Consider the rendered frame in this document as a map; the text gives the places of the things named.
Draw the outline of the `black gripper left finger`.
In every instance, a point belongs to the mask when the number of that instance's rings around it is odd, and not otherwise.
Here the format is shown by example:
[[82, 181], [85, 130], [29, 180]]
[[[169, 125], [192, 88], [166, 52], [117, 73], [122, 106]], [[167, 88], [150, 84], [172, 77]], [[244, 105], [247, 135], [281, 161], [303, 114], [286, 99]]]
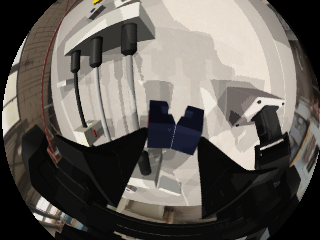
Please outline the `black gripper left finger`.
[[68, 140], [61, 135], [53, 135], [61, 157], [87, 173], [95, 183], [108, 205], [117, 207], [131, 173], [140, 159], [148, 128], [140, 128], [120, 139], [108, 141], [97, 147], [87, 147]]

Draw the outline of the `yellow short cylinder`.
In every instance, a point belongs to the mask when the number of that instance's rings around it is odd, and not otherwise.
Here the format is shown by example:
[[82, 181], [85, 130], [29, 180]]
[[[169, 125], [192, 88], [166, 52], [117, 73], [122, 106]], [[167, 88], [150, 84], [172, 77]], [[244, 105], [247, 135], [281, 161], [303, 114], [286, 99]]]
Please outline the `yellow short cylinder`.
[[99, 4], [100, 3], [100, 1], [103, 1], [103, 0], [93, 0], [93, 3], [92, 4]]

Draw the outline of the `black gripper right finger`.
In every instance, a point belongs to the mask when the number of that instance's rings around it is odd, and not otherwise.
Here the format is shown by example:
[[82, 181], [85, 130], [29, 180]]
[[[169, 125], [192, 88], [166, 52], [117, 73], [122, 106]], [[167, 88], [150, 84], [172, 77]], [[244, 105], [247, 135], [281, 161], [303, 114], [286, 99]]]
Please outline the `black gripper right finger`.
[[279, 168], [248, 171], [227, 153], [201, 136], [197, 145], [201, 189], [201, 219], [212, 219], [217, 212], [239, 200], [249, 188], [273, 180]]

